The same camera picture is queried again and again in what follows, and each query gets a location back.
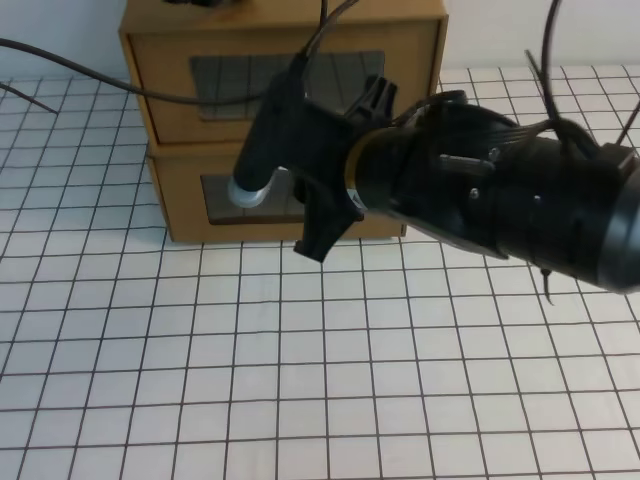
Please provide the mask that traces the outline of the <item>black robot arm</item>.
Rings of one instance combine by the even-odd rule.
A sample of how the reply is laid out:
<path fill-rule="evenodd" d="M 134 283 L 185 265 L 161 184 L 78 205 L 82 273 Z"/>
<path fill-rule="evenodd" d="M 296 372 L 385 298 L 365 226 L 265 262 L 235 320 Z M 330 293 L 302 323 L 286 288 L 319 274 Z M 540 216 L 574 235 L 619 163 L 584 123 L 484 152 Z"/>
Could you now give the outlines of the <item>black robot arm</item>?
<path fill-rule="evenodd" d="M 521 126 L 468 103 L 429 99 L 415 124 L 389 94 L 346 115 L 301 101 L 291 171 L 304 183 L 301 255 L 323 261 L 364 212 L 457 248 L 516 257 L 600 288 L 639 287 L 639 159 L 579 125 Z"/>

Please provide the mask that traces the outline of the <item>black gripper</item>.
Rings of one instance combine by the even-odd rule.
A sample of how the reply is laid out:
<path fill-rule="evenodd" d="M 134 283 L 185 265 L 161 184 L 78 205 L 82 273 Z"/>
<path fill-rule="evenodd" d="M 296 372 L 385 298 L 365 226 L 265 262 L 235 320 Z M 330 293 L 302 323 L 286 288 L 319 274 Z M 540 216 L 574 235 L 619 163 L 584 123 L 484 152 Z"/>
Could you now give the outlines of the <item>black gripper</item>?
<path fill-rule="evenodd" d="M 323 262 L 349 228 L 363 220 L 345 185 L 346 157 L 367 128 L 392 123 L 396 93 L 395 83 L 370 75 L 362 94 L 342 114 L 308 99 L 292 108 L 294 196 L 304 206 L 297 254 Z"/>

